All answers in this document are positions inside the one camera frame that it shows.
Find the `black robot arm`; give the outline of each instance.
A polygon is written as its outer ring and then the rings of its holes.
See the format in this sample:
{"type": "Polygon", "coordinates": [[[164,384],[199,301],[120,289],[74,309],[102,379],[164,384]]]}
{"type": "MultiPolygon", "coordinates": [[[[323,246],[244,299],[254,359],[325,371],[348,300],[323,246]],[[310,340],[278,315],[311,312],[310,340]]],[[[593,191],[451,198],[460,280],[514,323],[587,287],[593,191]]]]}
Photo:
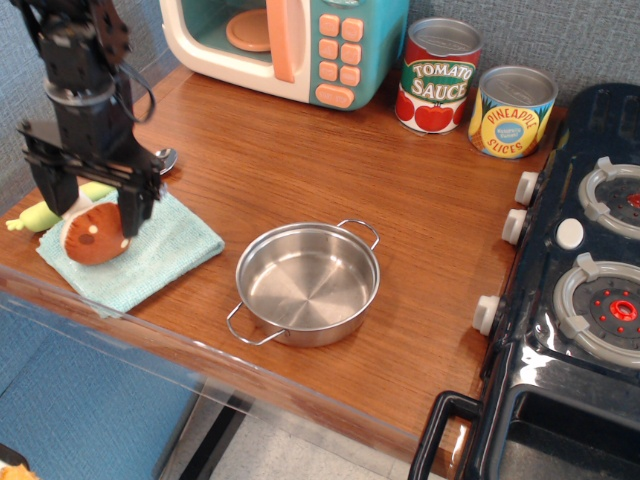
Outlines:
{"type": "Polygon", "coordinates": [[[111,0],[11,3],[44,61],[56,115],[19,127],[36,185],[58,215],[77,200],[78,176],[116,187],[124,234],[135,236],[162,184],[161,161],[133,136],[129,29],[111,0]]]}

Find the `wooden countertop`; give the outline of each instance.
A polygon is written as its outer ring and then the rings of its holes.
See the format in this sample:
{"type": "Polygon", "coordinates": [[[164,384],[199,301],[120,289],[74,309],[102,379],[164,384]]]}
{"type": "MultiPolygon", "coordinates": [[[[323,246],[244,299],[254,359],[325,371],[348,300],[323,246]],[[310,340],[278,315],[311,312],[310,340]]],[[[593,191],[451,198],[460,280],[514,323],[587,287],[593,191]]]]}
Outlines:
{"type": "MultiPolygon", "coordinates": [[[[410,453],[439,392],[476,398],[481,392],[487,340],[471,327],[476,302],[502,292],[515,254],[500,238],[504,220],[509,209],[519,208],[513,198],[521,172],[544,165],[564,111],[555,109],[538,153],[501,160],[468,141],[472,103],[456,130],[422,136],[396,119],[396,89],[392,73],[365,108],[338,112],[184,68],[167,77],[155,89],[155,117],[136,127],[136,137],[151,151],[179,152],[166,178],[169,191],[226,248],[129,313],[388,424],[406,434],[410,453]],[[285,224],[347,218],[365,220],[381,237],[375,249],[380,289],[362,327],[313,349],[276,342],[255,347],[234,338],[225,318],[239,302],[235,268],[249,243],[285,224]]],[[[137,105],[142,108],[144,102],[137,105]]],[[[17,218],[40,199],[39,192],[31,193],[3,220],[17,218]]],[[[357,226],[352,231],[371,239],[357,226]]],[[[0,263],[70,289],[35,252],[39,236],[2,229],[0,263]]],[[[248,315],[239,314],[236,325],[260,338],[248,315]]],[[[172,359],[220,373],[207,362],[194,364],[188,349],[172,359]]],[[[245,389],[260,383],[259,371],[242,375],[245,389]]],[[[276,392],[277,382],[267,390],[276,392]]],[[[351,428],[345,426],[349,419],[340,423],[313,405],[301,407],[291,395],[273,395],[275,403],[315,421],[351,428]]]]}

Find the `pot handle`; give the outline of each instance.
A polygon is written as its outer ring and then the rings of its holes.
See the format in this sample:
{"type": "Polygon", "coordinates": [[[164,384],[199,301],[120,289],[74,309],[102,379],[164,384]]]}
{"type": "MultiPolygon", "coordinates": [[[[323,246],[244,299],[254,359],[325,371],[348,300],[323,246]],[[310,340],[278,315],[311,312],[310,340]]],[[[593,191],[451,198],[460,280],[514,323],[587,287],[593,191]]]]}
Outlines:
{"type": "Polygon", "coordinates": [[[369,225],[367,222],[363,221],[363,220],[356,220],[355,218],[348,218],[347,220],[343,220],[338,224],[338,227],[341,227],[342,225],[344,225],[345,223],[349,223],[349,222],[353,222],[353,223],[359,223],[360,225],[363,225],[365,227],[367,227],[369,230],[371,230],[373,232],[373,234],[376,236],[376,241],[373,242],[373,245],[371,245],[371,250],[373,250],[374,248],[376,248],[376,246],[380,243],[380,235],[378,235],[378,232],[376,231],[375,228],[373,228],[371,225],[369,225]]]}
{"type": "Polygon", "coordinates": [[[253,340],[249,340],[248,338],[244,338],[242,335],[240,335],[238,332],[236,332],[233,327],[231,326],[231,318],[238,313],[238,310],[240,310],[240,308],[242,307],[242,305],[244,305],[244,302],[240,302],[238,304],[238,306],[236,308],[234,308],[233,310],[231,310],[231,313],[229,315],[227,315],[227,327],[229,327],[229,331],[233,334],[234,337],[236,337],[238,340],[249,344],[249,345],[254,345],[256,347],[259,347],[260,345],[264,345],[265,343],[273,340],[274,338],[276,338],[279,335],[282,335],[283,333],[286,332],[286,330],[283,328],[282,330],[269,335],[267,338],[263,338],[262,340],[260,340],[259,342],[254,342],[253,340]]]}

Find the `pineapple slices can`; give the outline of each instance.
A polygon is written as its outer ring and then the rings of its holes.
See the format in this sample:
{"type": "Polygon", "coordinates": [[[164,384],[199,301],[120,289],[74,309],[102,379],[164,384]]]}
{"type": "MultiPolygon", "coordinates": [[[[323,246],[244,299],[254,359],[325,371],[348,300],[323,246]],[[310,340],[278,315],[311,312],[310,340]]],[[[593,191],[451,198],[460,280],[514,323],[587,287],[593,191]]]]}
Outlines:
{"type": "Polygon", "coordinates": [[[480,77],[469,140],[481,152],[522,158],[538,148],[558,95],[551,75],[522,66],[501,66],[480,77]]]}
{"type": "Polygon", "coordinates": [[[421,133],[460,124],[480,59],[482,35],[450,18],[418,20],[408,30],[396,115],[421,133]]]}

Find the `tomato picture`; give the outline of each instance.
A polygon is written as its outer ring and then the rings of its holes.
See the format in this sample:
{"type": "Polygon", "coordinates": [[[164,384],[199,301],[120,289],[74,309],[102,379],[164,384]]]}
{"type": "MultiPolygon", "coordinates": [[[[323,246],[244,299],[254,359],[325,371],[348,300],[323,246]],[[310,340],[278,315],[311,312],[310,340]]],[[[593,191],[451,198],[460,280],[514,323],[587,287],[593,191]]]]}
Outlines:
{"type": "Polygon", "coordinates": [[[416,110],[416,123],[425,132],[439,132],[451,122],[453,110],[438,105],[416,110]]]}
{"type": "Polygon", "coordinates": [[[407,98],[405,93],[398,91],[398,101],[396,102],[396,115],[403,122],[408,122],[413,118],[413,102],[407,98]]]}
{"type": "Polygon", "coordinates": [[[466,105],[466,101],[462,102],[456,109],[456,113],[453,114],[453,123],[455,123],[456,125],[460,125],[460,122],[462,122],[462,117],[464,116],[464,107],[466,105]]]}

